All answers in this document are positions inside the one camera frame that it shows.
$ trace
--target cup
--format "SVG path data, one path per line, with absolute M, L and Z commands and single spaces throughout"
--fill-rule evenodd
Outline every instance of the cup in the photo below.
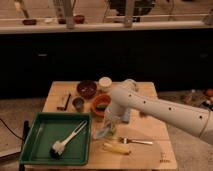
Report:
M 81 97 L 76 97 L 72 101 L 73 106 L 75 107 L 77 112 L 82 112 L 84 110 L 84 99 Z
M 112 80 L 109 77 L 102 77 L 98 81 L 100 90 L 107 93 L 110 90 L 110 86 L 112 85 Z

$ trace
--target bowl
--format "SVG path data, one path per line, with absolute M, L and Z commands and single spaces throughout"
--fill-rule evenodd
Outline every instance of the bowl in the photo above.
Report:
M 109 105 L 111 98 L 106 93 L 96 96 L 91 104 L 91 111 L 97 116 L 104 117 L 105 108 Z
M 84 15 L 75 15 L 74 21 L 76 24 L 84 24 L 85 17 L 84 17 Z
M 77 85 L 77 92 L 85 99 L 91 99 L 96 94 L 97 85 L 92 80 L 83 80 Z

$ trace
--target banana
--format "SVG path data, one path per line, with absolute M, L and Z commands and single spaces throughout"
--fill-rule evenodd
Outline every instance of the banana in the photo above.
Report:
M 131 153 L 130 149 L 127 146 L 123 146 L 122 144 L 117 144 L 117 143 L 105 142 L 103 144 L 103 149 L 114 152 L 114 153 L 120 153 L 125 155 L 129 155 Z

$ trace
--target handle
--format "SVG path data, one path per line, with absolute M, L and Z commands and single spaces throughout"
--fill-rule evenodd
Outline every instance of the handle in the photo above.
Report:
M 138 144 L 146 144 L 146 145 L 153 145 L 152 141 L 140 141 L 140 140 L 131 140 L 132 143 L 138 143 Z

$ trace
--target banana peel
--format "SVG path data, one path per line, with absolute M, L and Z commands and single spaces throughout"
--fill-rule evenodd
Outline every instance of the banana peel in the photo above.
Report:
M 121 144 L 117 142 L 106 141 L 103 143 L 103 149 L 113 153 L 120 153 L 124 155 L 129 155 L 131 150 L 128 144 Z

